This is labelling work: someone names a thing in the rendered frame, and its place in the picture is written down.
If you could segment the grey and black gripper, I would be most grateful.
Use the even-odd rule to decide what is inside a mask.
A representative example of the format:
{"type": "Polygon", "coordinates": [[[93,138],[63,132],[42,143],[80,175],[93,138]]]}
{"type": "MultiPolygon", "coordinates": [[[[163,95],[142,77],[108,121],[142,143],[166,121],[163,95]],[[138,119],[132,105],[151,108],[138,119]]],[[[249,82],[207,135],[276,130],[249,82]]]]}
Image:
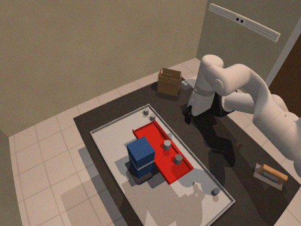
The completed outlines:
{"type": "Polygon", "coordinates": [[[213,103],[214,95],[215,92],[212,96],[204,97],[199,95],[198,93],[192,92],[187,108],[182,112],[182,114],[185,116],[185,122],[188,125],[191,123],[192,116],[198,116],[201,113],[204,116],[206,115],[208,109],[213,103]],[[189,112],[191,113],[191,115],[188,114],[189,112]]]}

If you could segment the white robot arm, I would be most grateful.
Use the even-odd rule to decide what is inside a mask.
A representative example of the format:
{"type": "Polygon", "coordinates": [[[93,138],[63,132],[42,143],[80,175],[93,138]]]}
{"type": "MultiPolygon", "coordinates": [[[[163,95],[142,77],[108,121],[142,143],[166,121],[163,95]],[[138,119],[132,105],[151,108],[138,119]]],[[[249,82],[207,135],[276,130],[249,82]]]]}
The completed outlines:
{"type": "Polygon", "coordinates": [[[288,160],[292,160],[301,178],[301,117],[288,111],[281,97],[271,94],[264,80],[249,67],[235,64],[223,68],[221,58],[205,55],[197,76],[181,82],[183,90],[209,97],[214,91],[221,95],[224,111],[253,114],[253,124],[288,160]],[[244,88],[248,94],[237,93],[244,88]]]}

